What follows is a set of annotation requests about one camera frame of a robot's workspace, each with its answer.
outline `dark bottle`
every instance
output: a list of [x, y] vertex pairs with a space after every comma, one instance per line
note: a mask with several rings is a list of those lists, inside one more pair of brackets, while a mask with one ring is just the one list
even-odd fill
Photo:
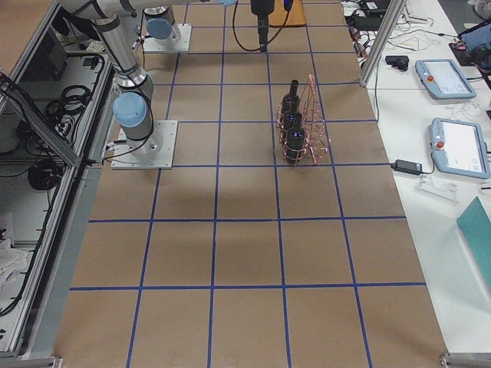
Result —
[[294, 79], [290, 83], [290, 91], [282, 100], [282, 143], [285, 142], [286, 132], [293, 126], [293, 119], [297, 113], [300, 98], [297, 96], [298, 80]]
[[297, 163], [302, 157], [305, 142], [305, 130], [302, 128], [302, 114], [296, 113], [293, 127], [286, 133], [286, 161]]

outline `blue device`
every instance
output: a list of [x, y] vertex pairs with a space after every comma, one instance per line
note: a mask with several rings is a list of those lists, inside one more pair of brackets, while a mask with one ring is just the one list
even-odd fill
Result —
[[476, 91], [451, 59], [418, 60], [416, 72], [425, 88], [437, 100], [476, 96]]
[[430, 126], [433, 161], [443, 173], [491, 178], [481, 127], [475, 123], [433, 119]]

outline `white mounting plate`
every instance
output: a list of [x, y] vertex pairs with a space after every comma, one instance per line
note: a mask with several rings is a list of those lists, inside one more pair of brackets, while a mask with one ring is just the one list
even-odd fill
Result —
[[169, 44], [158, 44], [155, 38], [147, 38], [143, 44], [143, 49], [147, 54], [175, 54], [176, 52], [189, 51], [191, 43], [192, 25], [177, 25], [181, 31], [181, 39], [178, 42]]
[[[172, 161], [174, 158], [174, 146], [176, 145], [177, 135], [177, 120], [155, 120], [154, 129], [158, 130], [163, 138], [162, 148], [148, 159], [147, 156], [134, 156], [131, 153], [116, 157], [112, 160], [110, 167], [113, 169], [172, 169]], [[119, 140], [125, 140], [126, 134], [120, 130]], [[114, 155], [120, 155], [129, 151], [126, 144], [116, 146]]]

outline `wire rack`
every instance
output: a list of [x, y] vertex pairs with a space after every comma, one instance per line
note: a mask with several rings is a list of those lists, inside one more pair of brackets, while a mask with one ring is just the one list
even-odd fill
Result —
[[302, 113], [302, 128], [305, 131], [305, 140], [301, 149], [292, 149], [288, 146], [288, 132], [283, 124], [282, 104], [276, 110], [276, 126], [279, 130], [279, 142], [283, 147], [283, 159], [296, 166], [301, 159], [308, 158], [317, 165], [328, 154], [329, 138], [325, 120], [321, 114], [321, 105], [317, 98], [317, 84], [313, 75], [308, 75], [300, 96], [298, 111]]

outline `orange object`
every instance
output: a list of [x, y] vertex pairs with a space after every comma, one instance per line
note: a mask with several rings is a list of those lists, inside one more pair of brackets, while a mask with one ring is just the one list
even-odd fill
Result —
[[[269, 15], [269, 26], [273, 28], [281, 27], [285, 17], [286, 11], [283, 9], [283, 0], [275, 0], [275, 10]], [[306, 25], [307, 20], [305, 19], [302, 0], [293, 0], [292, 10], [285, 27], [305, 27]]]

